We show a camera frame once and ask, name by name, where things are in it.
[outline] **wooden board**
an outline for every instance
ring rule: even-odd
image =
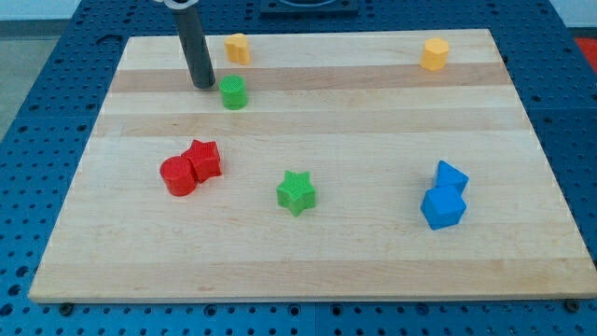
[[[448,65],[418,61],[426,38]],[[251,35],[249,105],[190,84],[177,37],[129,40],[52,233],[38,302],[586,298],[597,272],[486,30]],[[158,168],[215,140],[191,195]],[[420,211],[439,160],[470,177],[457,226]],[[277,205],[286,169],[317,206]]]

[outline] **orange block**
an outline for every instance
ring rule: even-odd
[[[450,45],[448,41],[439,37],[429,38],[425,41],[421,66],[431,71],[439,70],[446,65],[449,52]]]
[[[226,55],[229,61],[243,65],[251,62],[249,42],[245,34],[234,34],[226,37],[224,46],[226,47]]]

